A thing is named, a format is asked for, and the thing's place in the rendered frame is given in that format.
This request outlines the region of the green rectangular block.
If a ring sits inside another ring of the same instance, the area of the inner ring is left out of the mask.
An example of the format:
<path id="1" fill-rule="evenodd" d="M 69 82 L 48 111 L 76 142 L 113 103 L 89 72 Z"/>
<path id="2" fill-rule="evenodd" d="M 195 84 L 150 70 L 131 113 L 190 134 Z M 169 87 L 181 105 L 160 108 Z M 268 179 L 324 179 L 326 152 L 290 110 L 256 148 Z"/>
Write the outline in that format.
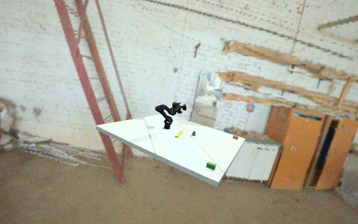
<path id="1" fill-rule="evenodd" d="M 209 169 L 215 170 L 216 165 L 208 161 L 206 167 Z"/>

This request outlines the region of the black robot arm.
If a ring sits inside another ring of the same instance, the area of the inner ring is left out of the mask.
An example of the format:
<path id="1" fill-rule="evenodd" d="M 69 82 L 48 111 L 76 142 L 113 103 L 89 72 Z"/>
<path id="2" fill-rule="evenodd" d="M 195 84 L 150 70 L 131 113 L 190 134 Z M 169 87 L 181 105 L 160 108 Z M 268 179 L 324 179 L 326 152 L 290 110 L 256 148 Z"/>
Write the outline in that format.
<path id="1" fill-rule="evenodd" d="M 168 116 L 164 110 L 168 111 L 168 114 L 170 115 L 175 115 L 176 112 L 179 113 L 179 114 L 182 114 L 182 111 L 179 110 L 178 111 L 178 108 L 177 108 L 177 102 L 173 102 L 172 103 L 172 108 L 169 108 L 167 107 L 166 105 L 158 105 L 155 107 L 155 110 L 158 111 L 164 118 L 165 118 L 165 125 L 164 125 L 164 128 L 165 129 L 170 129 L 170 125 L 172 124 L 173 122 L 173 119 L 171 116 Z"/>

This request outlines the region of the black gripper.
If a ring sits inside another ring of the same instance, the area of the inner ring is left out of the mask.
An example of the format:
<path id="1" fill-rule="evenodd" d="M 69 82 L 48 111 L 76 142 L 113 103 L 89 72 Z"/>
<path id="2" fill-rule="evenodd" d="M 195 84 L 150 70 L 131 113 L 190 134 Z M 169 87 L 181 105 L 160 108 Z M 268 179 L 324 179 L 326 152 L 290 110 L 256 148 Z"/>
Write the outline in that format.
<path id="1" fill-rule="evenodd" d="M 180 106 L 180 103 L 177 103 L 177 108 L 178 108 L 178 111 L 179 111 L 181 108 L 183 108 L 183 110 L 186 111 L 186 104 L 183 105 L 183 106 Z"/>

